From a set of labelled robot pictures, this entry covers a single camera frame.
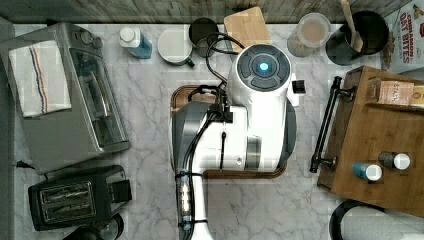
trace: wooden tray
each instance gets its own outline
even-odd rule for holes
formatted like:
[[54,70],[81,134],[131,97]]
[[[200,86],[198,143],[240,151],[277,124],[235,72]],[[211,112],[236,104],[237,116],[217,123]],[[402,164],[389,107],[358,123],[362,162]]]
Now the wooden tray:
[[[424,216],[424,115],[366,105],[369,79],[405,76],[364,66],[347,73],[344,88],[357,86],[354,102],[339,101],[328,140],[326,158],[337,157],[334,172],[322,166],[318,185],[330,192],[382,208]],[[382,166],[382,151],[406,152],[412,160],[404,170]],[[379,181],[358,178],[352,172],[357,161],[377,164],[383,169]]]
[[[182,106],[188,103],[188,95],[197,88],[196,85],[182,86],[175,90],[171,98],[171,116],[174,115]],[[214,103],[215,96],[212,94],[196,94],[193,96],[192,101]],[[204,173],[205,178],[209,179],[221,179],[221,178],[237,178],[237,179],[248,179],[248,178],[276,178],[283,174],[286,170],[287,163],[281,168],[277,168],[275,172],[264,173],[264,172],[240,172],[240,171],[222,171],[219,170],[207,170]]]

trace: toaster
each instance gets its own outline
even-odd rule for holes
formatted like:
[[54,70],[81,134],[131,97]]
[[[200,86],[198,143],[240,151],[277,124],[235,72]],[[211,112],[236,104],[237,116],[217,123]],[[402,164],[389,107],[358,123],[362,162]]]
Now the toaster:
[[[49,40],[55,40],[60,50],[72,109],[24,118],[8,53]],[[99,37],[70,23],[58,23],[0,43],[0,54],[37,173],[45,174],[129,148],[102,47]]]
[[108,220],[132,199],[119,165],[68,173],[28,188],[34,228],[65,228]]

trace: white marble surface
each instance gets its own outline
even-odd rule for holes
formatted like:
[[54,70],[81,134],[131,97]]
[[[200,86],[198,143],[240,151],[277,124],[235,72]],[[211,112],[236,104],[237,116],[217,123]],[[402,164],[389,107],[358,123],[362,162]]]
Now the white marble surface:
[[[81,25],[104,40],[104,58],[132,147],[99,164],[121,164],[132,182],[134,200],[122,210],[125,230],[120,239],[176,239],[173,171],[168,157],[168,121],[172,93],[187,84],[217,84],[203,58],[193,53],[195,69],[166,64],[156,43],[171,25],[136,25],[153,43],[152,58],[137,60],[119,46],[122,25]],[[39,25],[15,25],[17,35]],[[295,25],[268,25],[272,44],[282,49],[305,80],[306,95],[296,109],[296,148],[284,174],[272,180],[208,180],[209,226],[215,239],[328,240],[328,222],[342,199],[316,187],[309,161],[334,76],[366,64],[380,67],[378,56],[341,67],[319,51],[307,58],[293,57],[286,39]],[[212,67],[228,74],[229,56],[215,54]],[[16,160],[31,162],[19,121],[16,122]],[[32,226],[27,189],[42,181],[31,169],[15,171],[15,239],[62,239],[73,228],[36,232]]]

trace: tray handle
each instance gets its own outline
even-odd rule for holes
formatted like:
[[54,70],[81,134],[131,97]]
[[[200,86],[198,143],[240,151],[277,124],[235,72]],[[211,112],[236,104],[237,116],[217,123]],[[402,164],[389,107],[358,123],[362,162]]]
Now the tray handle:
[[333,85],[330,88],[330,98],[328,99],[327,107],[325,109],[324,119],[321,124],[321,129],[319,131],[317,144],[315,146],[315,152],[311,158],[311,166],[309,171],[311,173],[316,173],[318,171],[318,166],[322,163],[327,165],[327,167],[333,171],[336,165],[336,157],[334,158],[322,158],[322,152],[324,148],[325,139],[327,138],[328,127],[330,126],[331,116],[333,115],[334,106],[336,104],[337,97],[342,96],[346,102],[351,102],[354,100],[356,87],[353,86],[349,89],[340,89],[340,84],[342,78],[339,76],[334,77]]

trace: dish towel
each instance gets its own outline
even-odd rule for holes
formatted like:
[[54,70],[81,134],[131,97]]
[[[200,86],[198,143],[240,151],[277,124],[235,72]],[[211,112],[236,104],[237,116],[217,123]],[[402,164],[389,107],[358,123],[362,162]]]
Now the dish towel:
[[56,41],[9,51],[24,117],[71,108],[62,57]]

